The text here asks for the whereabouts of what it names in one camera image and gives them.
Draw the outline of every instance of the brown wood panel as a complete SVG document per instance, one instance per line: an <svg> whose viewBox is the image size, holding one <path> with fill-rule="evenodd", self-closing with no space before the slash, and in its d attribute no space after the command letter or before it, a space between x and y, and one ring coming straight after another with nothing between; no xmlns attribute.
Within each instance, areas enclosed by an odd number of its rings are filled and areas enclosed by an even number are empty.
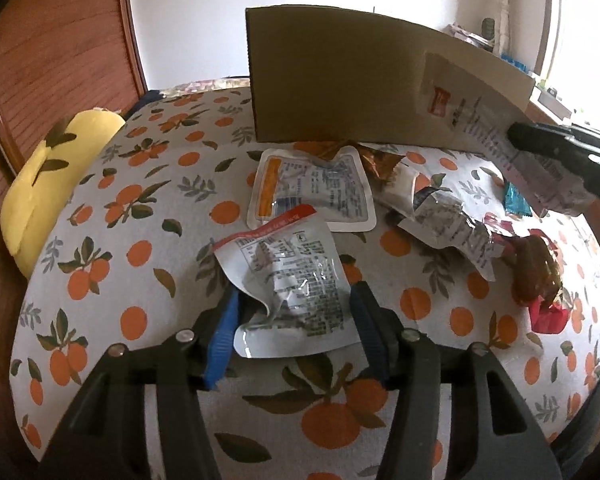
<svg viewBox="0 0 600 480"><path fill-rule="evenodd" d="M124 0L10 0L0 13L0 142L28 157L62 117L144 88ZM20 160L3 150L15 170Z"/></svg>

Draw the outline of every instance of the floral fabric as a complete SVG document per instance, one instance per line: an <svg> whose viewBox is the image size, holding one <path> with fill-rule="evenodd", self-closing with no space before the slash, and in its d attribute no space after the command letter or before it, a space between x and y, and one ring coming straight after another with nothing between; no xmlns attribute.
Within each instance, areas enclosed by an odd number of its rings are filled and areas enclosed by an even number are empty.
<svg viewBox="0 0 600 480"><path fill-rule="evenodd" d="M210 245L247 229L258 160L248 88L152 103L116 134L82 179L30 280L11 364L15 414L40 459L70 401L115 342L137 349L192 326L226 284ZM307 149L307 143L296 143ZM500 261L486 282L453 251L433 251L384 217L367 233L336 233L350 282L369 282L381 306L436 343L488 344L548 439L600 378L600 249L583 218L508 218L494 166L478 156L386 146L406 154L420 185L456 190L519 229L537 228L564 257L559 335L535 334ZM375 474L396 392L369 378L357 344L287 360L234 358L217 391L201 393L225 479L353 479ZM450 390L443 389L434 478L444 478ZM147 389L147 409L155 409ZM162 475L155 419L147 420L154 477Z"/></svg>

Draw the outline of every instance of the barcode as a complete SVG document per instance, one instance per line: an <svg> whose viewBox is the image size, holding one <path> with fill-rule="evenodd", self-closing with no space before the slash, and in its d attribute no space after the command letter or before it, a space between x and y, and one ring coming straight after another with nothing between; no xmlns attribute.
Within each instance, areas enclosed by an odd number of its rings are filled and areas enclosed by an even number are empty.
<svg viewBox="0 0 600 480"><path fill-rule="evenodd" d="M284 198L276 199L275 206L273 208L273 216L282 215L290 209L295 208L297 205L302 203L302 198L299 196L287 196Z"/></svg>
<svg viewBox="0 0 600 480"><path fill-rule="evenodd" d="M562 181L562 172L556 167L555 162L550 158L539 156L540 165L558 182Z"/></svg>

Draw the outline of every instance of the window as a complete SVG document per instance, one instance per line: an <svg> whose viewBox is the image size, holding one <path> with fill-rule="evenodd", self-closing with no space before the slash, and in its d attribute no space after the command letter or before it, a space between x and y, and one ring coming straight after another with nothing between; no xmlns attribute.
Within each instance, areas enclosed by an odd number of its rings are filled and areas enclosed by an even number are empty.
<svg viewBox="0 0 600 480"><path fill-rule="evenodd" d="M574 123L600 130L600 0L552 0L550 21L541 77Z"/></svg>

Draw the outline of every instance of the silver screw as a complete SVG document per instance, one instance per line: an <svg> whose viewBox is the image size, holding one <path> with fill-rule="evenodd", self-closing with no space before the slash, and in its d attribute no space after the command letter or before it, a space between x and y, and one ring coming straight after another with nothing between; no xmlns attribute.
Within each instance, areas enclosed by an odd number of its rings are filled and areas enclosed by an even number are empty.
<svg viewBox="0 0 600 480"><path fill-rule="evenodd" d="M189 330L188 328L186 328L184 330L180 330L176 334L176 341L178 341L180 343L189 343L189 342L193 341L195 336L196 335L193 333L193 330Z"/></svg>
<svg viewBox="0 0 600 480"><path fill-rule="evenodd" d="M401 335L402 339L408 343L415 343L420 339L420 332L414 330L413 328L405 328Z"/></svg>
<svg viewBox="0 0 600 480"><path fill-rule="evenodd" d="M126 347L122 343L115 343L107 349L107 354L111 357L120 357L125 351Z"/></svg>
<svg viewBox="0 0 600 480"><path fill-rule="evenodd" d="M471 350L474 354L479 355L480 357L484 357L489 353L489 349L484 343L474 343L471 346Z"/></svg>

